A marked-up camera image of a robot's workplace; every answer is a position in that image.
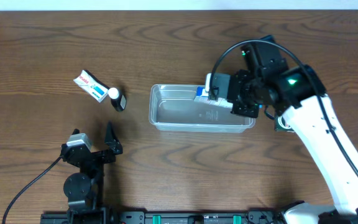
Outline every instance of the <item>wire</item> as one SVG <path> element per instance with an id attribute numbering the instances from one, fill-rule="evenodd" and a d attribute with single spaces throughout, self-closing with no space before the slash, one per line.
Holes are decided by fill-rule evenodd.
<path id="1" fill-rule="evenodd" d="M 314 84 L 313 82 L 313 79 L 312 77 L 310 76 L 310 74 L 308 73 L 307 69 L 305 68 L 305 66 L 302 64 L 302 62 L 292 53 L 290 52 L 288 49 L 286 49 L 285 47 L 279 45 L 279 44 L 276 44 L 276 43 L 273 43 L 273 42 L 269 42 L 269 41 L 266 41 L 266 40 L 243 40 L 241 42 L 238 42 L 236 44 L 234 44 L 233 46 L 229 47 L 225 52 L 223 52 L 223 54 L 218 58 L 218 60 L 216 61 L 214 67 L 212 68 L 212 72 L 211 72 L 211 79 L 209 81 L 209 86 L 210 86 L 210 89 L 212 91 L 210 91 L 210 98 L 211 98 L 211 95 L 215 98 L 215 93 L 214 93 L 214 87 L 212 86 L 212 82 L 213 82 L 213 78 L 214 78 L 214 74 L 216 72 L 216 70 L 218 69 L 218 66 L 219 64 L 222 62 L 222 60 L 225 58 L 225 56 L 230 53 L 230 51 L 232 51 L 233 49 L 235 49 L 236 47 L 239 47 L 239 46 L 242 46 L 242 45 L 245 45 L 245 44 L 249 44 L 249 43 L 263 43 L 263 44 L 270 44 L 282 51 L 284 51 L 289 57 L 292 58 L 292 60 L 294 60 L 294 62 L 301 68 L 302 72 L 306 75 L 314 93 L 316 94 L 317 96 L 317 101 L 318 101 L 318 104 L 321 108 L 321 112 L 324 116 L 324 120 L 326 121 L 327 123 L 327 127 L 329 129 L 329 132 L 332 134 L 336 144 L 338 145 L 338 148 L 339 150 L 342 152 L 343 156 L 345 157 L 345 160 L 347 161 L 347 163 L 350 165 L 350 167 L 352 168 L 353 172 L 355 173 L 355 175 L 357 176 L 358 178 L 358 170 L 356 168 L 356 166 L 354 165 L 354 163 L 352 162 L 352 160 L 350 159 L 349 155 L 347 155 L 347 152 L 346 150 L 343 148 L 338 136 L 336 135 L 335 133 L 335 128 L 332 126 L 331 122 L 329 121 L 329 118 L 328 118 L 328 115 L 327 115 L 327 112 L 326 112 L 326 109 L 323 105 L 323 101 L 320 97 L 320 95 L 318 94 L 318 90 L 317 90 L 317 86 Z"/>
<path id="2" fill-rule="evenodd" d="M 59 158 L 57 158 L 55 160 L 55 162 L 53 162 L 46 170 L 44 170 L 40 175 L 38 175 L 38 177 L 36 177 L 34 180 L 32 180 L 19 193 L 17 193 L 17 195 L 13 198 L 13 200 L 11 201 L 11 203 L 7 206 L 7 208 L 5 210 L 4 218 L 2 218 L 2 224 L 5 224 L 7 214 L 9 213 L 10 209 L 12 208 L 12 206 L 16 202 L 16 200 L 20 197 L 20 195 L 22 195 L 32 184 L 34 184 L 37 180 L 39 180 L 42 176 L 44 176 L 48 171 L 50 171 L 50 169 L 52 169 L 52 167 L 55 166 L 61 158 L 62 158 L 62 156 L 59 156 Z"/>
<path id="3" fill-rule="evenodd" d="M 269 107 L 268 105 L 265 105 L 264 113 L 265 113 L 265 115 L 266 115 L 266 117 L 267 117 L 268 119 L 274 119 L 274 116 L 271 115 L 269 112 L 267 112 L 267 108 L 268 108 L 268 107 Z"/>

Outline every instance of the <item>wooden table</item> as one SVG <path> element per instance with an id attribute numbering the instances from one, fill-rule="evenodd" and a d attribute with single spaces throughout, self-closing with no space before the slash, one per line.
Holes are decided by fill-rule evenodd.
<path id="1" fill-rule="evenodd" d="M 358 148 L 358 11 L 0 12 L 0 221 L 74 128 L 90 136 L 94 150 L 105 149 L 108 121 L 124 146 L 105 166 L 104 201 L 117 209 L 332 203 L 302 142 L 276 133 L 265 116 L 242 134 L 160 132 L 149 123 L 153 84 L 203 84 L 226 48 L 267 34 L 316 70 Z M 235 52 L 219 71 L 240 68 Z M 126 110 L 74 84 L 82 69 L 124 88 Z M 44 211 L 65 211 L 63 183 L 75 172 L 59 162 L 19 198 L 8 223 L 39 223 Z"/>

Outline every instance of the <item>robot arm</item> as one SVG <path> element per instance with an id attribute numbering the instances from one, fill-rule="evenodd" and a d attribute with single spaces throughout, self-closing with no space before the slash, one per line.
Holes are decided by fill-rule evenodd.
<path id="1" fill-rule="evenodd" d="M 223 57 L 239 46 L 242 46 L 248 70 L 240 70 L 233 76 L 215 74 Z M 279 49 L 290 55 L 299 67 L 288 69 Z M 231 113 L 239 116 L 257 118 L 259 105 L 272 105 L 309 150 L 328 184 L 337 213 L 342 217 L 358 215 L 358 153 L 339 124 L 324 85 L 311 67 L 275 44 L 272 36 L 247 40 L 233 45 L 219 58 L 207 76 L 206 90 L 211 100 L 224 98 L 233 103 Z M 305 223 L 305 220 L 317 223 L 324 209 L 316 209 L 314 213 L 310 208 L 298 209 L 303 215 L 290 210 L 286 219 L 291 216 L 295 220 L 288 223 Z"/>
<path id="2" fill-rule="evenodd" d="M 335 133 L 358 170 L 358 153 L 336 118 L 328 95 L 322 97 Z M 358 208 L 358 177 L 339 150 L 320 110 L 317 97 L 301 101 L 301 107 L 287 109 L 283 117 L 309 150 L 333 196 L 336 210 L 355 215 Z"/>

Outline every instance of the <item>small black object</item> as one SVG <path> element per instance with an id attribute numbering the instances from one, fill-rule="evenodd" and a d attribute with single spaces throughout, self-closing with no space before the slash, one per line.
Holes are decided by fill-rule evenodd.
<path id="1" fill-rule="evenodd" d="M 109 96 L 111 99 L 111 104 L 116 109 L 116 111 L 120 112 L 123 111 L 127 105 L 127 99 L 125 96 L 117 89 L 117 88 L 110 88 L 109 89 Z"/>

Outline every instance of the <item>black cable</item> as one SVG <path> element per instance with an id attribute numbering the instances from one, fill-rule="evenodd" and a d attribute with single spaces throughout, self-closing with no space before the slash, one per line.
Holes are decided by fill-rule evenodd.
<path id="1" fill-rule="evenodd" d="M 2 224 L 5 224 L 7 214 L 9 213 L 9 211 L 12 208 L 15 201 L 20 197 L 20 195 L 22 195 L 32 184 L 34 184 L 37 180 L 39 180 L 42 176 L 44 176 L 50 169 L 52 169 L 52 167 L 55 166 L 61 158 L 62 157 L 59 156 L 59 158 L 57 158 L 55 160 L 55 162 L 53 162 L 46 170 L 44 170 L 40 175 L 38 175 L 38 177 L 36 177 L 34 180 L 32 180 L 19 193 L 17 193 L 17 195 L 13 198 L 13 200 L 11 201 L 11 203 L 7 206 L 7 208 L 5 210 L 4 218 L 2 218 Z"/>
<path id="2" fill-rule="evenodd" d="M 267 112 L 267 108 L 268 108 L 268 107 L 269 107 L 268 105 L 265 105 L 264 114 L 266 115 L 266 117 L 267 117 L 268 119 L 274 119 L 274 116 L 271 115 L 269 112 Z"/>
<path id="3" fill-rule="evenodd" d="M 218 66 L 219 64 L 222 62 L 223 58 L 228 54 L 230 53 L 230 51 L 232 51 L 233 49 L 235 49 L 236 47 L 239 47 L 239 46 L 242 46 L 242 45 L 245 45 L 245 44 L 249 44 L 249 43 L 263 43 L 263 44 L 270 44 L 282 51 L 284 51 L 289 57 L 292 58 L 292 60 L 294 60 L 294 62 L 296 64 L 298 64 L 298 66 L 302 69 L 302 72 L 306 75 L 314 93 L 316 94 L 317 96 L 317 101 L 318 101 L 318 104 L 321 108 L 321 112 L 323 113 L 323 116 L 324 116 L 324 120 L 326 121 L 327 123 L 327 127 L 329 129 L 329 132 L 333 135 L 333 138 L 336 142 L 336 144 L 338 145 L 338 148 L 339 150 L 341 150 L 343 156 L 345 157 L 345 160 L 347 161 L 347 163 L 350 165 L 350 167 L 352 168 L 353 172 L 355 173 L 355 175 L 357 176 L 358 178 L 358 170 L 356 168 L 356 166 L 354 165 L 354 163 L 351 161 L 349 155 L 347 155 L 347 152 L 345 151 L 345 149 L 343 148 L 340 140 L 338 139 L 336 133 L 335 133 L 335 128 L 332 126 L 331 122 L 329 121 L 329 118 L 328 118 L 328 115 L 327 115 L 327 112 L 326 112 L 326 109 L 323 105 L 323 101 L 321 100 L 321 97 L 320 95 L 318 94 L 318 90 L 317 90 L 317 87 L 316 85 L 314 84 L 313 82 L 313 79 L 312 77 L 310 76 L 310 74 L 308 73 L 307 69 L 305 68 L 305 66 L 302 64 L 302 62 L 292 53 L 290 52 L 288 49 L 286 49 L 285 47 L 279 45 L 279 44 L 276 44 L 276 43 L 273 43 L 273 42 L 269 42 L 269 41 L 266 41 L 266 40 L 243 40 L 241 42 L 238 42 L 236 44 L 234 44 L 233 46 L 229 47 L 225 52 L 223 52 L 223 54 L 218 58 L 218 60 L 216 61 L 213 69 L 212 69 L 212 72 L 211 72 L 211 79 L 209 81 L 209 88 L 211 89 L 210 91 L 210 95 L 212 95 L 214 98 L 215 98 L 215 93 L 214 93 L 214 88 L 212 86 L 212 82 L 213 82 L 213 78 L 214 78 L 214 74 L 216 72 L 216 70 L 218 69 Z"/>

